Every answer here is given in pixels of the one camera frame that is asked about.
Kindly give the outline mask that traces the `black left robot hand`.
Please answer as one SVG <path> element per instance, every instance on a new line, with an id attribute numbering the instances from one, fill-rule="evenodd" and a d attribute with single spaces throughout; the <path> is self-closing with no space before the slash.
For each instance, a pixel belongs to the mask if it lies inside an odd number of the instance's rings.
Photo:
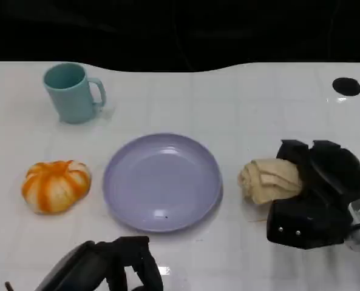
<path id="1" fill-rule="evenodd" d="M 126 267 L 141 281 L 135 290 L 163 290 L 163 281 L 149 250 L 147 236 L 122 236 L 112 242 L 86 241 L 61 258 L 37 290 L 127 290 Z"/>

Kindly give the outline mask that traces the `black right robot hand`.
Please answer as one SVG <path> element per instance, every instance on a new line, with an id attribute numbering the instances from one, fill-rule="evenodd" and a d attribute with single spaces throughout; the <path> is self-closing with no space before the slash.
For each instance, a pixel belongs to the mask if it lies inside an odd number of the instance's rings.
<path id="1" fill-rule="evenodd" d="M 277 157 L 297 167 L 302 190 L 271 203 L 268 241 L 304 250 L 344 243 L 353 223 L 348 206 L 360 200 L 359 159 L 328 140 L 309 147 L 285 139 Z"/>

